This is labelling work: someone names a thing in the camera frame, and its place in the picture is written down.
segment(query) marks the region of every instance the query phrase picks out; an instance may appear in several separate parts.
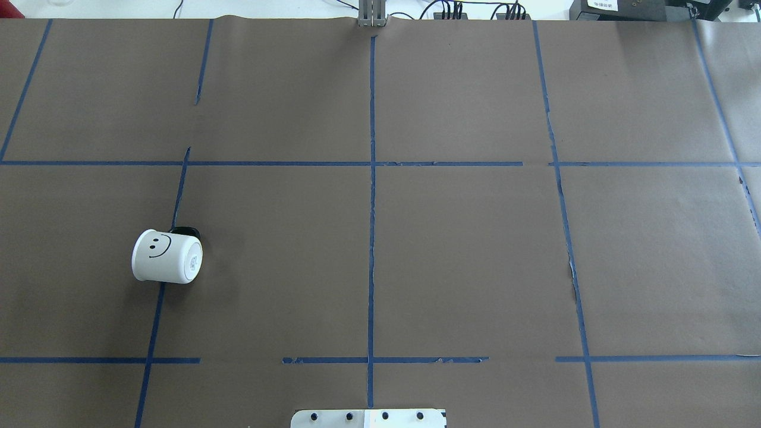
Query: white paper cup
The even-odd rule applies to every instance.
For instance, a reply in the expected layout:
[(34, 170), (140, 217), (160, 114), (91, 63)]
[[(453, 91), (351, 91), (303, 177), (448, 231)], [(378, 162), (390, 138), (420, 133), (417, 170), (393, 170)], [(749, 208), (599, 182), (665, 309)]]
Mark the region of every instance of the white paper cup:
[(202, 261), (203, 248), (195, 236), (148, 229), (132, 249), (132, 274), (140, 281), (187, 284)]

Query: blue tape line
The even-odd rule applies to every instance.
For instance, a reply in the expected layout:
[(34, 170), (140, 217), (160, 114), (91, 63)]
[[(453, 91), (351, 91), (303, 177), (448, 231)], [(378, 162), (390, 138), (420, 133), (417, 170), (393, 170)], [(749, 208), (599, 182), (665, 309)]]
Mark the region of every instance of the blue tape line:
[[(368, 161), (188, 161), (200, 167), (369, 167)], [(21, 166), (180, 166), (181, 161), (0, 161), (2, 165)], [(450, 162), (450, 161), (381, 161), (376, 167), (522, 167), (521, 161)]]
[[(376, 356), (373, 364), (480, 364), (489, 361), (487, 356)], [(366, 364), (366, 356), (300, 356), (284, 358), (283, 364)]]
[[(200, 364), (200, 358), (154, 358), (154, 364)], [(92, 356), (3, 356), (0, 364), (145, 364), (145, 358)]]
[(253, 167), (368, 167), (363, 161), (191, 161), (192, 166), (253, 166)]
[(299, 356), (284, 358), (283, 364), (367, 364), (366, 356)]
[(198, 105), (201, 101), (201, 90), (203, 89), (203, 76), (206, 72), (206, 60), (209, 57), (209, 44), (212, 41), (212, 28), (214, 27), (214, 20), (209, 20), (209, 29), (206, 31), (206, 45), (203, 48), (203, 59), (201, 60), (201, 72), (198, 74), (198, 91), (196, 91), (196, 102), (193, 105)]
[(158, 289), (158, 299), (156, 300), (156, 312), (153, 316), (153, 328), (151, 329), (151, 340), (148, 342), (148, 357), (145, 359), (145, 369), (143, 371), (143, 382), (140, 388), (140, 399), (138, 400), (138, 411), (135, 416), (135, 428), (140, 428), (142, 423), (142, 412), (145, 408), (145, 396), (148, 393), (148, 381), (151, 378), (151, 364), (153, 363), (153, 352), (156, 348), (156, 336), (158, 335), (158, 322), (161, 319), (161, 306), (164, 304), (164, 290), (167, 284), (161, 283)]
[(53, 25), (53, 20), (49, 19), (47, 25), (45, 26), (45, 32), (43, 33), (43, 38), (40, 40), (40, 45), (37, 47), (37, 54), (34, 56), (34, 61), (32, 61), (32, 66), (29, 68), (29, 74), (27, 75), (27, 81), (24, 83), (24, 89), (21, 90), (21, 96), (18, 98), (18, 104), (16, 104), (16, 111), (13, 112), (13, 117), (11, 118), (11, 124), (8, 126), (8, 132), (5, 134), (5, 141), (2, 143), (2, 148), (0, 149), (0, 161), (3, 160), (5, 157), (5, 151), (8, 150), (8, 143), (11, 142), (11, 136), (13, 135), (13, 129), (16, 127), (16, 120), (18, 120), (18, 115), (21, 112), (21, 106), (24, 105), (24, 99), (27, 97), (27, 91), (29, 91), (29, 85), (32, 83), (32, 76), (34, 76), (34, 70), (37, 69), (37, 63), (40, 61), (40, 57), (43, 54), (43, 48), (45, 46), (45, 41), (47, 40), (48, 34), (50, 33), (50, 26)]
[(711, 90), (711, 97), (713, 98), (714, 105), (716, 106), (716, 111), (718, 112), (719, 119), (721, 120), (721, 128), (724, 130), (724, 134), (727, 137), (727, 144), (729, 145), (729, 151), (732, 153), (732, 160), (734, 161), (735, 166), (737, 167), (737, 175), (740, 177), (740, 179), (743, 181), (743, 191), (745, 193), (745, 200), (748, 202), (748, 208), (750, 209), (750, 215), (753, 217), (753, 223), (756, 226), (756, 233), (758, 234), (759, 238), (761, 238), (761, 222), (759, 222), (759, 216), (758, 212), (756, 211), (756, 204), (753, 202), (753, 196), (750, 195), (750, 189), (748, 188), (748, 181), (745, 179), (745, 173), (743, 173), (743, 168), (740, 166), (740, 158), (737, 156), (737, 150), (734, 147), (734, 140), (732, 139), (732, 135), (729, 132), (729, 125), (727, 125), (727, 118), (724, 115), (724, 109), (721, 108), (721, 103), (718, 101), (718, 95), (716, 94), (716, 87), (713, 83), (713, 77), (711, 77), (711, 72), (708, 70), (708, 63), (705, 61), (705, 54), (703, 52), (703, 44), (700, 40), (700, 34), (698, 32), (698, 24), (695, 22), (695, 20), (692, 21), (693, 23), (693, 33), (695, 34), (695, 42), (698, 46), (698, 56), (700, 57), (700, 65), (703, 67), (703, 72), (705, 73), (705, 79), (708, 81), (708, 88)]
[(376, 356), (378, 364), (480, 364), (489, 361), (487, 356)]
[(180, 185), (177, 187), (177, 198), (174, 200), (174, 211), (172, 212), (172, 228), (177, 225), (177, 213), (180, 212), (180, 202), (183, 198), (183, 190), (185, 189), (185, 175), (188, 171), (188, 158), (190, 158), (190, 147), (185, 151), (185, 158), (183, 159), (183, 170), (180, 173)]
[(6, 356), (2, 364), (145, 364), (145, 358), (98, 358), (77, 356)]
[(151, 364), (200, 364), (200, 358), (154, 358)]
[(558, 162), (561, 167), (734, 167), (732, 162)]
[(536, 21), (531, 21), (533, 25), (533, 40), (537, 47), (537, 63), (539, 66), (539, 76), (542, 82), (542, 96), (544, 99), (544, 112), (547, 119), (547, 132), (549, 140), (552, 143), (552, 162), (555, 169), (555, 179), (558, 187), (558, 198), (560, 199), (560, 212), (563, 219), (563, 231), (565, 233), (565, 246), (568, 248), (568, 262), (571, 266), (571, 276), (573, 288), (576, 293), (576, 315), (578, 317), (578, 329), (581, 335), (581, 350), (584, 354), (584, 368), (587, 373), (587, 389), (589, 390), (589, 403), (592, 409), (592, 421), (594, 428), (600, 428), (600, 416), (597, 412), (597, 394), (594, 391), (594, 379), (592, 377), (592, 363), (589, 360), (589, 345), (587, 343), (587, 328), (584, 325), (584, 309), (581, 306), (581, 292), (578, 287), (578, 276), (576, 273), (576, 260), (573, 253), (573, 242), (571, 240), (571, 229), (568, 227), (568, 212), (565, 208), (565, 196), (563, 195), (562, 178), (560, 176), (560, 166), (558, 159), (558, 148), (555, 141), (555, 132), (552, 130), (552, 121), (549, 118), (549, 94), (547, 91), (547, 82), (544, 75), (544, 63), (542, 61), (542, 48), (539, 40), (539, 28)]
[(522, 167), (523, 162), (381, 161), (379, 167)]
[[(753, 361), (761, 362), (759, 356), (743, 355), (606, 355), (590, 356), (593, 363), (668, 363), (680, 361)], [(558, 356), (556, 363), (583, 363), (583, 356)]]
[(180, 161), (2, 161), (2, 165), (17, 166), (180, 166)]
[(368, 409), (373, 408), (375, 357), (375, 37), (370, 38), (370, 248), (368, 272)]

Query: barcode sticker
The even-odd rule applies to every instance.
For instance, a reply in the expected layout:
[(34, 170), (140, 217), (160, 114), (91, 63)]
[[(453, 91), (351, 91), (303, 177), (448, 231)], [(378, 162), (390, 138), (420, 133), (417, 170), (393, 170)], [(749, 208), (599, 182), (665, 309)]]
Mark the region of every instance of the barcode sticker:
[(618, 0), (587, 0), (587, 5), (604, 11), (618, 11)]

